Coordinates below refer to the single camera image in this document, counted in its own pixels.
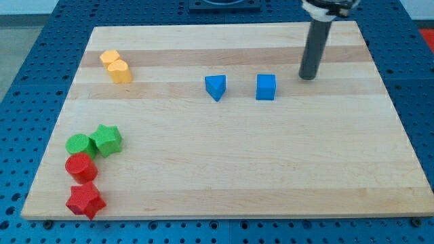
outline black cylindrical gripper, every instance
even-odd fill
[[[321,22],[312,19],[309,34],[304,48],[303,59],[298,75],[302,79],[311,80],[317,76],[319,63],[323,56],[324,46],[326,45],[328,33],[332,22]]]

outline wood grain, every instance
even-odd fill
[[[96,28],[22,216],[83,219],[64,205],[74,184],[64,143],[99,123],[117,125],[124,140],[122,153],[95,159],[107,202],[97,220],[434,215],[433,192],[357,25],[334,23],[318,78],[302,81],[308,27]],[[98,63],[115,48],[133,83],[112,84]],[[274,101],[254,99],[258,73],[277,75]],[[221,74],[227,91],[216,103],[203,78]]]

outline red star block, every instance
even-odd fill
[[[85,214],[92,220],[96,212],[106,206],[100,196],[100,192],[92,182],[87,182],[82,186],[71,187],[71,197],[66,202],[66,206],[76,215]]]

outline toy block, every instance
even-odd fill
[[[103,63],[104,67],[107,68],[111,63],[113,63],[116,60],[120,60],[121,55],[116,50],[108,50],[103,52],[100,55],[100,60]]]
[[[108,75],[114,83],[131,83],[133,77],[131,76],[128,64],[123,60],[116,60],[107,67]]]
[[[122,137],[116,126],[107,127],[99,125],[98,129],[90,136],[103,157],[112,153],[120,153]]]
[[[274,100],[276,92],[275,75],[258,75],[256,80],[256,99]]]
[[[66,202],[66,206],[75,215],[86,215],[90,220],[94,219],[96,212],[106,206],[100,196],[100,192],[92,182],[87,182],[81,186],[71,187],[71,196]]]
[[[87,153],[92,159],[96,156],[95,143],[85,134],[76,134],[66,141],[66,151],[75,153]]]
[[[92,181],[98,175],[98,169],[88,154],[79,152],[66,160],[65,169],[79,184]]]
[[[226,91],[226,75],[205,77],[205,90],[218,102]]]

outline red cylinder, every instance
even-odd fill
[[[98,175],[98,169],[92,163],[92,159],[84,152],[70,156],[66,160],[65,169],[79,184],[92,181]]]

